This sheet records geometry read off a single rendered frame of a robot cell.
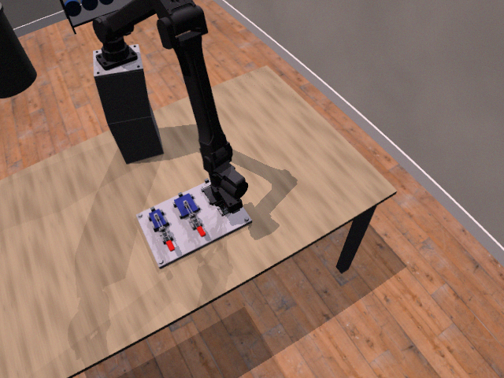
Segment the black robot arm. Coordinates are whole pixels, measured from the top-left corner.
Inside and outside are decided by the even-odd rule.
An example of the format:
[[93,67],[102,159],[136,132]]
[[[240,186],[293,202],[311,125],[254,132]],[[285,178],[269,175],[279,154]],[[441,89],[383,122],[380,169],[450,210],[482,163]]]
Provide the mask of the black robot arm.
[[119,10],[93,20],[94,33],[103,44],[96,60],[104,70],[136,61],[137,53],[123,36],[130,35],[135,24],[154,14],[162,46],[173,48],[180,63],[198,127],[203,168],[210,182],[221,186],[210,184],[213,197],[217,202],[223,200],[229,213],[236,213],[243,207],[241,197],[248,183],[230,164],[232,147],[217,115],[202,52],[202,35],[208,33],[202,8],[193,0],[131,0]]

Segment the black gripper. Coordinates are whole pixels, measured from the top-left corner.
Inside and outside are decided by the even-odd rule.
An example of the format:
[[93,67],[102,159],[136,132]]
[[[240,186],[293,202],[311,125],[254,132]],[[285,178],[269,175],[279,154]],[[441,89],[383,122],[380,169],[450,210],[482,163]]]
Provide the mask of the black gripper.
[[[213,186],[214,187],[221,187],[221,186],[215,186],[215,185],[213,185]],[[207,198],[209,199],[209,202],[211,203],[212,206],[214,206],[214,205],[215,206],[219,206],[220,208],[222,208],[222,210],[224,210],[224,203],[223,203],[223,201],[222,200],[219,201],[219,202],[216,201],[216,199],[213,197],[213,194],[212,194],[212,191],[211,191],[211,187],[205,188],[204,189],[204,193],[207,196]]]

